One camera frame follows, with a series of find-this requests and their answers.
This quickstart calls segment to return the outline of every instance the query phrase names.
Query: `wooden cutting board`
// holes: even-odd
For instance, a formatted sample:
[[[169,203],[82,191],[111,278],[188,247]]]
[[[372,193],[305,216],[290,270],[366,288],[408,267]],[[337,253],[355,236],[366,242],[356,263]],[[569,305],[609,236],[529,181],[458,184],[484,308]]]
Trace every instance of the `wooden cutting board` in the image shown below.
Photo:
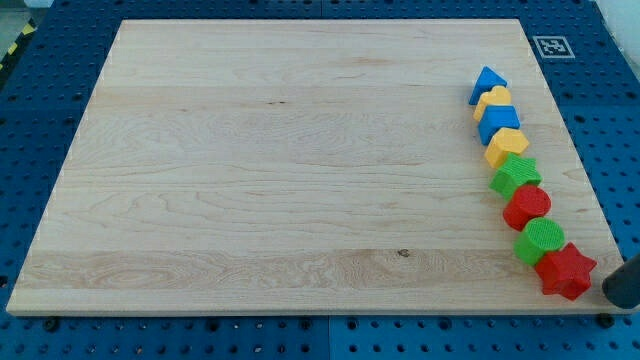
[[[599,262],[575,302],[513,254],[467,104],[484,65]],[[621,263],[517,20],[124,21],[8,311],[615,312]]]

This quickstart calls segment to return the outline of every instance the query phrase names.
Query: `row of blocks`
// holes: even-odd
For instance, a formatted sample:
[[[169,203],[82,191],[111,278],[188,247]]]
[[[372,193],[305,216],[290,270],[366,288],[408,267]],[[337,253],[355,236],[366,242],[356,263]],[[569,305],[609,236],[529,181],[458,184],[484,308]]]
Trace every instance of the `row of blocks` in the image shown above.
[[[511,104],[507,81],[484,67],[473,89],[469,105],[475,105],[480,141],[487,146],[485,158],[496,173],[489,187],[508,201],[503,211],[506,223],[520,231],[514,244],[516,256],[533,266],[542,279],[542,292],[575,300],[591,287],[589,273],[596,261],[565,242],[564,231],[544,216],[551,209],[549,195],[538,185],[542,176],[536,159],[523,158],[529,140],[520,130],[520,120]]]

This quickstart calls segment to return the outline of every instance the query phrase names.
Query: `red block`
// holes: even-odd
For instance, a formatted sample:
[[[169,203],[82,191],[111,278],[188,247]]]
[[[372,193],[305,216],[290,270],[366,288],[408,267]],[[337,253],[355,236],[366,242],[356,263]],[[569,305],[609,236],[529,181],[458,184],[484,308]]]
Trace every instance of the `red block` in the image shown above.
[[[543,294],[560,294],[575,300],[591,287],[589,273],[597,264],[582,255],[573,243],[568,243],[560,251],[546,253],[535,269],[542,279]]]
[[[522,231],[529,220],[542,217],[551,209],[551,199],[535,185],[522,185],[502,212],[502,217],[512,228]]]

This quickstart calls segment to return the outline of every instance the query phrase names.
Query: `green block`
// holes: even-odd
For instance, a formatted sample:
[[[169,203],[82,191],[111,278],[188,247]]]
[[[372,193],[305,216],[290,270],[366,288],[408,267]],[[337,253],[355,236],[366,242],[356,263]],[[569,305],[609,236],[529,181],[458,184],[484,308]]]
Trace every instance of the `green block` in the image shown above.
[[[517,188],[524,184],[538,185],[542,176],[536,170],[536,159],[521,158],[514,153],[507,154],[507,161],[498,168],[489,184],[489,188],[497,191],[505,200],[511,200]]]
[[[524,227],[513,245],[516,256],[535,266],[548,251],[559,250],[564,244],[564,231],[550,219],[535,218]]]

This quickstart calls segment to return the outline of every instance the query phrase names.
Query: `green cylindrical block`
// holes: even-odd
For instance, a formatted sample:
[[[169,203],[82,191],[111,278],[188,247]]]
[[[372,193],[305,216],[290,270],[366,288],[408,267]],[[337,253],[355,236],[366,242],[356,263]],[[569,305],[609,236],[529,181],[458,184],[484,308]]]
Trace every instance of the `green cylindrical block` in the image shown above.
[[[535,218],[527,223],[513,245],[516,256],[535,266],[547,251],[559,250],[564,244],[564,231],[560,225],[546,218]]]

